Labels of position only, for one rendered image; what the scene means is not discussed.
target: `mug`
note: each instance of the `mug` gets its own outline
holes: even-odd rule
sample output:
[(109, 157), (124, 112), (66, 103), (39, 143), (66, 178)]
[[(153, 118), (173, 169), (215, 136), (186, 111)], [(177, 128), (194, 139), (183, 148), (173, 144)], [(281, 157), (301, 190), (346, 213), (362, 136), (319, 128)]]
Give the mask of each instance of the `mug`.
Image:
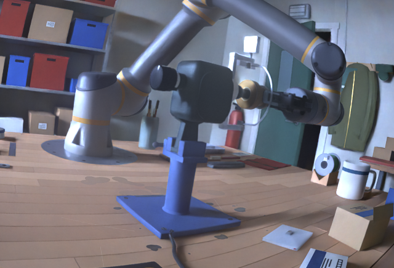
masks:
[[(374, 178), (369, 190), (365, 190), (369, 173)], [(342, 172), (337, 188), (337, 195), (346, 199), (359, 200), (362, 199), (365, 192), (372, 191), (375, 185), (376, 173), (371, 171), (371, 166), (366, 163), (351, 163), (344, 161)]]
[(159, 130), (159, 118), (142, 116), (140, 139), (138, 147), (154, 150), (153, 143), (157, 141)]

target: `black cable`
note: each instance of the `black cable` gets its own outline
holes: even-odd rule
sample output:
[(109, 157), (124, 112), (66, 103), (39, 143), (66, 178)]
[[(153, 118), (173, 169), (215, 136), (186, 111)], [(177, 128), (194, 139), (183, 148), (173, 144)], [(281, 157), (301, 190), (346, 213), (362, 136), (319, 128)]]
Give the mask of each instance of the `black cable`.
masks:
[(171, 244), (172, 244), (172, 256), (174, 257), (176, 263), (178, 264), (178, 266), (180, 268), (185, 268), (185, 266), (183, 266), (183, 264), (180, 262), (180, 259), (178, 258), (178, 255), (177, 255), (177, 244), (175, 243), (175, 240), (172, 237), (172, 232), (173, 232), (173, 230), (170, 230), (170, 233), (169, 233), (170, 241), (171, 241)]

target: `robotic arm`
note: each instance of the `robotic arm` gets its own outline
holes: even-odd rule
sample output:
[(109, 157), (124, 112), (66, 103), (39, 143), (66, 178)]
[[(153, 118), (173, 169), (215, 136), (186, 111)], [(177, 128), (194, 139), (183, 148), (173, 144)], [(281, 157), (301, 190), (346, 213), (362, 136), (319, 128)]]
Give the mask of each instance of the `robotic arm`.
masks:
[[(131, 116), (141, 112), (151, 91), (152, 70), (157, 70), (158, 65), (169, 64), (205, 26), (212, 26), (229, 15), (277, 43), (316, 73), (314, 92), (297, 87), (288, 89), (286, 93), (276, 92), (272, 95), (273, 107), (282, 110), (291, 121), (330, 126), (342, 120), (344, 111), (339, 100), (346, 61), (338, 46), (327, 43), (263, 0), (184, 0), (182, 10), (130, 68), (124, 68), (117, 76), (96, 72), (80, 75), (65, 150), (77, 155), (111, 156), (111, 116)], [(196, 70), (202, 70), (200, 66), (195, 66)], [(171, 88), (178, 88), (181, 79), (187, 77), (187, 70), (170, 73), (172, 75), (169, 76), (175, 80)], [(243, 108), (267, 106), (271, 95), (264, 86), (253, 81), (243, 81), (239, 86), (233, 81), (229, 84), (231, 92), (227, 92), (227, 97), (230, 102), (226, 104), (226, 111), (230, 111), (231, 100), (234, 99), (238, 99), (238, 105)], [(221, 123), (225, 119), (216, 118), (210, 121)]]

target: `blue stripe on mug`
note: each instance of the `blue stripe on mug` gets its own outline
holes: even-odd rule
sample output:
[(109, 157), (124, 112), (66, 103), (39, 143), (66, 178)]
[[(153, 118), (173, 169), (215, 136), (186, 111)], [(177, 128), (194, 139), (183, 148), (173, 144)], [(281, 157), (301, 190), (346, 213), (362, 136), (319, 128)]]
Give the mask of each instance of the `blue stripe on mug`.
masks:
[(352, 169), (348, 169), (348, 168), (345, 168), (345, 167), (343, 167), (342, 170), (346, 171), (347, 173), (359, 174), (361, 176), (368, 176), (368, 174), (369, 174), (369, 171), (354, 171)]

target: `shelving unit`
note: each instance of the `shelving unit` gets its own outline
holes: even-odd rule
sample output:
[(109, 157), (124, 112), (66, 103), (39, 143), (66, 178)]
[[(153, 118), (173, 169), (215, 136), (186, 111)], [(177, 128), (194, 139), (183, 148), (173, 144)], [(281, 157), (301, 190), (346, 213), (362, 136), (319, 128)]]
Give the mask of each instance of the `shelving unit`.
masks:
[[(69, 57), (67, 78), (77, 78), (82, 72), (105, 71), (108, 54), (112, 44), (116, 22), (116, 7), (103, 6), (80, 0), (22, 0), (31, 3), (28, 16), (33, 14), (35, 4), (69, 9), (74, 12), (73, 18), (81, 18), (109, 24), (104, 48), (75, 46), (65, 43), (53, 43), (27, 37), (28, 27), (25, 25), (23, 37), (0, 35), (0, 55), (6, 57), (4, 72), (10, 55), (21, 55), (33, 58), (34, 53), (61, 55)], [(55, 107), (73, 108), (74, 92), (36, 89), (33, 87), (8, 86), (0, 84), (0, 116), (20, 117), (24, 120), (24, 131), (28, 131), (28, 110), (54, 112)]]

